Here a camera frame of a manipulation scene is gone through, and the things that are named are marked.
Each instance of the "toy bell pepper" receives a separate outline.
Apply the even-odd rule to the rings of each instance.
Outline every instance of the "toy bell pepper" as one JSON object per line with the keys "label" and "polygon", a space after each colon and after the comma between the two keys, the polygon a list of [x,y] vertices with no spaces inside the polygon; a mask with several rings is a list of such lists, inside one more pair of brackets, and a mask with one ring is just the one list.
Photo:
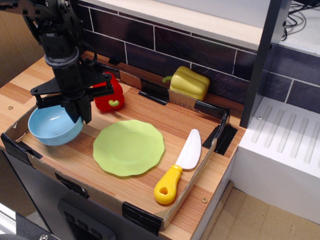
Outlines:
{"label": "toy bell pepper", "polygon": [[[112,84],[114,93],[111,95],[99,96],[94,98],[94,103],[96,107],[102,112],[106,112],[111,109],[113,110],[118,109],[125,102],[125,97],[123,95],[124,91],[121,85],[119,84],[119,82],[117,81],[115,75],[112,74],[111,72],[106,72],[106,74],[110,74],[112,77],[110,80],[110,83]],[[102,82],[102,83],[93,85],[93,87],[97,88],[97,87],[102,87],[106,85],[107,85],[106,82]]]}
{"label": "toy bell pepper", "polygon": [[203,101],[210,85],[209,78],[185,66],[180,66],[173,76],[165,77],[162,82],[171,81],[170,90]]}

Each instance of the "screw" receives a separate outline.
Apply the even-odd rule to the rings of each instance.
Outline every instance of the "screw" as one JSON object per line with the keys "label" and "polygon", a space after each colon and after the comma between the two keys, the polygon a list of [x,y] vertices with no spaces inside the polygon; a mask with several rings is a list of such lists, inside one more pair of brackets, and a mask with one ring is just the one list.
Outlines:
{"label": "screw", "polygon": [[39,240],[47,240],[47,239],[48,239],[48,236],[43,234]]}

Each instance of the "yellow bell pepper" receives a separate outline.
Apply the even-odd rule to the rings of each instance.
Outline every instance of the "yellow bell pepper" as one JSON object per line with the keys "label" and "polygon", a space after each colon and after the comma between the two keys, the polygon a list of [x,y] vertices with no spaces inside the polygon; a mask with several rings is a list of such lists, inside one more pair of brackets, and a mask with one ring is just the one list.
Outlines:
{"label": "yellow bell pepper", "polygon": [[165,77],[162,82],[171,80],[170,90],[203,101],[210,85],[209,78],[185,66],[180,66],[173,76]]}

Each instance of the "toy knife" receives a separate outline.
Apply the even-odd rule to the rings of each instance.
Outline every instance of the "toy knife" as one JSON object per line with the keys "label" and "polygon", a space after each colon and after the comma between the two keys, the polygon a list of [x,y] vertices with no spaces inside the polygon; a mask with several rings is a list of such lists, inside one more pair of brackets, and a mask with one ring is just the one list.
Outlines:
{"label": "toy knife", "polygon": [[192,129],[175,165],[172,165],[154,188],[154,198],[158,203],[170,204],[175,200],[183,169],[193,169],[199,161],[200,154],[200,134],[197,129]]}

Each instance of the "wood grain surface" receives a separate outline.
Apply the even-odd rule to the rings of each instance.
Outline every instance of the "wood grain surface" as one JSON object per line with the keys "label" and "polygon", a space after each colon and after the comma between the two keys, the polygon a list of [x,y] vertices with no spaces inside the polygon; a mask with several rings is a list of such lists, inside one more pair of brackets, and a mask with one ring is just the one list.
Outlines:
{"label": "wood grain surface", "polygon": [[[50,80],[53,76],[52,70],[42,58],[0,88],[0,129],[2,132],[14,125],[22,115],[35,105],[36,100],[29,94],[30,89]],[[92,102],[92,121],[84,125],[81,133],[71,142],[61,146],[46,146],[28,132],[19,140],[43,155],[39,166],[45,165],[55,169],[65,176],[110,196],[112,199],[128,202],[163,218],[168,215],[175,201],[169,205],[157,203],[153,194],[156,183],[176,162],[193,128],[199,130],[203,143],[219,122],[172,102],[163,106],[140,96],[139,90],[134,87],[125,84],[121,84],[121,86],[125,98],[124,106],[117,111],[101,113]],[[195,183],[171,224],[160,231],[159,235],[165,239],[180,240],[192,237],[245,131],[239,127],[241,105],[219,97],[211,96],[210,98],[218,99],[221,105],[233,106],[231,113],[235,114],[231,116],[230,121],[233,127],[238,129],[238,132],[224,156],[217,153],[212,155],[203,174]],[[150,123],[162,133],[165,151],[161,160],[147,172],[136,176],[119,177],[105,172],[93,158],[94,140],[102,129],[111,124],[132,119]],[[202,147],[197,167],[207,152],[208,149]],[[197,167],[182,173],[176,199],[187,186]],[[203,203],[203,198],[208,199],[208,203]],[[103,199],[96,200],[103,204]]]}

